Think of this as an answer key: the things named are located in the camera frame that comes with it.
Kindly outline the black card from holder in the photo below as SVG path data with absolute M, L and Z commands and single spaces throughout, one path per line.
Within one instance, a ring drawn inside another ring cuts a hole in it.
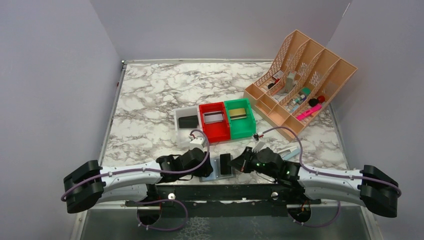
M 229 165 L 229 163 L 232 160 L 232 155 L 230 153 L 224 153 L 221 154 L 219 157 L 219 163 L 220 163 L 220 174 L 221 175 L 231 175 L 232 174 L 232 167 Z

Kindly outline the white plastic bin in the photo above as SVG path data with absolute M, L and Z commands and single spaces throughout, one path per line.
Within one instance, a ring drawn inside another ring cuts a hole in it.
M 176 143 L 179 148 L 185 148 L 190 143 L 190 132 L 194 129 L 202 130 L 199 106 L 187 106 L 175 108 L 174 127 L 176 135 Z

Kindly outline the grey card holder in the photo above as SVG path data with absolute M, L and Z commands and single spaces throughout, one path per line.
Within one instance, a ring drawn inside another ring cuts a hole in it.
M 230 174 L 221 173 L 221 161 L 219 157 L 211 158 L 210 163 L 212 166 L 212 173 L 207 177 L 199 177 L 200 183 L 226 180 L 226 179 L 232 179 L 236 177 L 234 170 L 231 170 Z

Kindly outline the green plastic bin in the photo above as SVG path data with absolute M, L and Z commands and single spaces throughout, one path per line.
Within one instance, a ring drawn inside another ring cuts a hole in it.
M 250 138 L 256 132 L 256 120 L 248 98 L 223 102 L 228 117 L 231 140 Z

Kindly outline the red plastic bin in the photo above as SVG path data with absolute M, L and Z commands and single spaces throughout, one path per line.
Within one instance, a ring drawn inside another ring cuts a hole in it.
M 201 127 L 209 142 L 229 141 L 231 139 L 230 124 L 224 103 L 221 101 L 200 104 L 198 107 Z

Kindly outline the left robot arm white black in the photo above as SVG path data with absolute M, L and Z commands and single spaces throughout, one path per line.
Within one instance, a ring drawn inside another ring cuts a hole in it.
M 69 214 L 86 211 L 97 203 L 143 200 L 147 186 L 173 183 L 191 175 L 209 176 L 212 173 L 210 152 L 193 148 L 184 154 L 170 154 L 147 163 L 124 167 L 103 167 L 97 160 L 89 160 L 63 179 Z

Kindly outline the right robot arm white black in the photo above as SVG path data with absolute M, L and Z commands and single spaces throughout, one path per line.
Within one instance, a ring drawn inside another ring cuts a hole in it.
M 335 200 L 366 207 L 381 217 L 398 215 L 399 184 L 373 165 L 360 170 L 315 168 L 284 160 L 268 147 L 258 152 L 246 147 L 229 165 L 242 173 L 258 172 L 273 178 L 290 189 L 287 197 L 300 202 Z

